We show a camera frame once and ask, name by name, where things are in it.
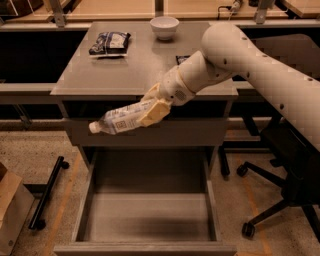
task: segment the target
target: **chair leg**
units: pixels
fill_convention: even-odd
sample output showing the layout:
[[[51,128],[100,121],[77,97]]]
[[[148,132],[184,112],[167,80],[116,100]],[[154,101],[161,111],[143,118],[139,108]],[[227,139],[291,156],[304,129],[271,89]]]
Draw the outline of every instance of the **chair leg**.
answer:
[[[306,215],[310,226],[314,232],[314,234],[316,235],[319,243],[320,243],[320,221],[319,218],[317,216],[316,211],[314,210],[312,205],[306,205],[306,206],[302,206],[303,212]]]
[[[242,227],[242,235],[252,238],[255,233],[255,224],[267,219],[268,217],[280,212],[284,208],[289,206],[289,202],[286,200],[281,200],[279,203],[275,204],[274,206],[270,207],[269,209],[265,210],[264,212],[260,213],[258,216],[254,217],[247,223],[243,224]]]
[[[240,165],[237,169],[237,174],[243,177],[247,173],[248,168],[279,187],[283,187],[285,183],[284,179],[249,162],[244,162],[244,164]]]

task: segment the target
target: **office chair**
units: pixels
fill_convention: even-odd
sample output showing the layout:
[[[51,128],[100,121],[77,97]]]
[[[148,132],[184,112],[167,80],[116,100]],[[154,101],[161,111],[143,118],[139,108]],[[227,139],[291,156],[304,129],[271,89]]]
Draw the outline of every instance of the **office chair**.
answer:
[[[293,127],[287,124],[268,125],[260,133],[260,138],[276,157],[270,163],[274,167],[283,166],[287,175],[282,179],[249,162],[238,167],[237,174],[241,177],[251,169],[282,188],[282,200],[244,223],[242,234],[252,238],[256,224],[288,206],[299,206],[320,243],[320,221],[313,208],[313,205],[320,207],[320,153],[303,141]]]

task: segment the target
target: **white bowl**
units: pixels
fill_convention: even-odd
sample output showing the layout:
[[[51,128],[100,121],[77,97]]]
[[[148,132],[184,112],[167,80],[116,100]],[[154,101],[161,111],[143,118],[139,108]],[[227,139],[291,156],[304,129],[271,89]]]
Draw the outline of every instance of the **white bowl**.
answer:
[[[152,19],[150,25],[160,40],[170,40],[177,31],[179,20],[169,16],[160,16]]]

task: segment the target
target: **plastic bottle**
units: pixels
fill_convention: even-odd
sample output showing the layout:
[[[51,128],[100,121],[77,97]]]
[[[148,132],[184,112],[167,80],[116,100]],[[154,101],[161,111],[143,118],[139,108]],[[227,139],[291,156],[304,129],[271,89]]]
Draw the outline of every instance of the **plastic bottle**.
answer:
[[[141,101],[129,106],[106,112],[99,121],[89,124],[92,133],[105,132],[117,134],[140,127],[137,119],[147,112],[154,103],[154,99]]]

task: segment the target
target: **desk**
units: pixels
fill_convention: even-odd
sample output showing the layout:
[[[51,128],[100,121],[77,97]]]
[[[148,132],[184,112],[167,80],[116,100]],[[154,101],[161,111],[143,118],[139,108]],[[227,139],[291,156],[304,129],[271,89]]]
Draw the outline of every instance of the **desk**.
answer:
[[[51,95],[87,162],[89,178],[69,246],[57,255],[231,256],[223,245],[210,179],[237,92],[232,82],[207,88],[159,124],[117,136],[90,134],[107,109],[136,102],[176,64],[200,48],[208,22],[182,22],[172,41],[159,41],[148,22],[94,22]],[[128,56],[92,59],[98,34],[125,31]]]
[[[29,15],[6,20],[6,23],[48,23],[52,18],[53,14],[43,5]]]
[[[233,0],[164,0],[164,14],[176,18],[214,18],[218,17],[219,6],[231,6]],[[249,6],[249,1],[244,0],[234,19],[253,19],[257,7]],[[227,9],[220,10],[220,19],[228,19],[230,12]],[[268,10],[267,19],[287,19],[288,16],[277,6]]]
[[[151,19],[155,16],[154,0],[82,0],[68,21],[97,21],[110,19]]]
[[[319,0],[281,0],[281,3],[300,18],[317,18],[320,14]]]

